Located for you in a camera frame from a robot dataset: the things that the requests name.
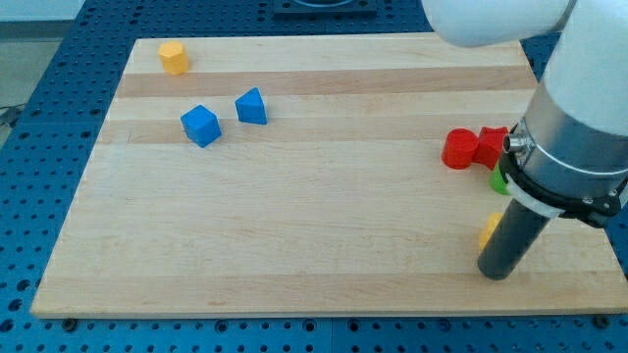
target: yellow block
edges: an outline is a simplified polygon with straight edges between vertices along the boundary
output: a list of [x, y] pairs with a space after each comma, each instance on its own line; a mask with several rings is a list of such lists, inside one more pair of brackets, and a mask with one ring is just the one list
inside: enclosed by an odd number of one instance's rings
[[484, 229], [480, 232], [480, 251], [484, 250], [484, 247], [487, 246], [487, 243], [489, 242], [489, 239], [491, 239], [491, 235], [493, 235], [493, 232], [495, 231], [495, 228], [497, 228], [502, 216], [503, 213], [500, 212], [495, 212], [489, 216]]
[[185, 46], [176, 40], [164, 43], [159, 47], [159, 58], [164, 70], [172, 75], [180, 75], [189, 70], [189, 61], [185, 54]]

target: blue block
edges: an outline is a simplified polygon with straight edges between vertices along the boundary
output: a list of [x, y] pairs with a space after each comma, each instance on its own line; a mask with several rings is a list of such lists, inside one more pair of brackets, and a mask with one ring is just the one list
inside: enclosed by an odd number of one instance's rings
[[243, 123], [266, 124], [266, 110], [257, 87], [253, 87], [235, 101], [237, 118]]
[[205, 147], [221, 136], [218, 117], [207, 108], [199, 105], [181, 117], [187, 138], [199, 147]]

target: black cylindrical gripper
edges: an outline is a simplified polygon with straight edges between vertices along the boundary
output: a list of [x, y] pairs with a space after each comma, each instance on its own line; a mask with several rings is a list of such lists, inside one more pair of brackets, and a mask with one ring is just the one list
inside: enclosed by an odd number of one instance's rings
[[482, 274], [494, 280], [508, 277], [549, 221], [517, 200], [510, 201], [478, 259]]

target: blue perforated table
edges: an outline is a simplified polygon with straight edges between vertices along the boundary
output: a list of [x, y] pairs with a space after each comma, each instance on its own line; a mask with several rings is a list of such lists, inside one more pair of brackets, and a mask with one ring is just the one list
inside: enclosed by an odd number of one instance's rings
[[[376, 17], [274, 19], [273, 3], [264, 0], [87, 0], [0, 151], [0, 352], [628, 351], [628, 315], [79, 321], [66, 331], [61, 321], [28, 313], [137, 38], [431, 30], [417, 0], [377, 5]], [[537, 77], [556, 40], [553, 34], [523, 42]], [[626, 224], [624, 210], [607, 229], [620, 262]]]

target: green block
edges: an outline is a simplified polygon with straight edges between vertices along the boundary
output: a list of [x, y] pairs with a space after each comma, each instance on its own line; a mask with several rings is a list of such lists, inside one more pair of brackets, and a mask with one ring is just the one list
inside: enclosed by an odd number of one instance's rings
[[501, 177], [501, 171], [499, 170], [499, 164], [495, 165], [493, 172], [491, 173], [491, 180], [489, 180], [489, 184], [496, 192], [502, 195], [509, 195], [508, 190], [506, 189], [506, 182], [503, 181], [503, 177]]

